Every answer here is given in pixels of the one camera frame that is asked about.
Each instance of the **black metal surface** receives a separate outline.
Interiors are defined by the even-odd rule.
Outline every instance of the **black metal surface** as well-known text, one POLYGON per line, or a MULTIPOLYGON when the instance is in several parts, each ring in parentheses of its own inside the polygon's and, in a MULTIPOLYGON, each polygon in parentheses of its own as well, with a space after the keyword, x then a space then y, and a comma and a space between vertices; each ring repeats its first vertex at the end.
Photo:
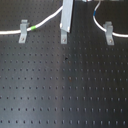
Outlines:
MULTIPOLYGON (((92 20, 97 2, 75 2, 68 45, 60 44, 60 14, 27 42, 0 36, 0 128, 127 128, 128 39, 105 34, 92 20)), ((1 0, 0 30, 32 25, 55 12, 54 0, 1 0)), ((128 4, 102 3, 96 18, 127 33, 128 4)))

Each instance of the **metal bracket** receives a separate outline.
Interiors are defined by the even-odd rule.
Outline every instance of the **metal bracket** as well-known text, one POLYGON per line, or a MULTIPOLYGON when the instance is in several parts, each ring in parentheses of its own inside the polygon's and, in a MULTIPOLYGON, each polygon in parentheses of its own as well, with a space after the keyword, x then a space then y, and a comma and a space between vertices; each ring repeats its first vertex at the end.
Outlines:
POLYGON ((67 32, 70 32, 72 18, 73 0, 63 0, 63 10, 61 16, 61 44, 67 44, 67 32))
POLYGON ((27 38, 27 27, 29 26, 28 20, 22 20, 20 24, 21 35, 19 43, 24 44, 27 38))
POLYGON ((105 22, 103 27, 106 29, 105 35, 106 35, 107 44, 114 45, 114 40, 112 37, 112 32, 113 32, 112 22, 105 22))

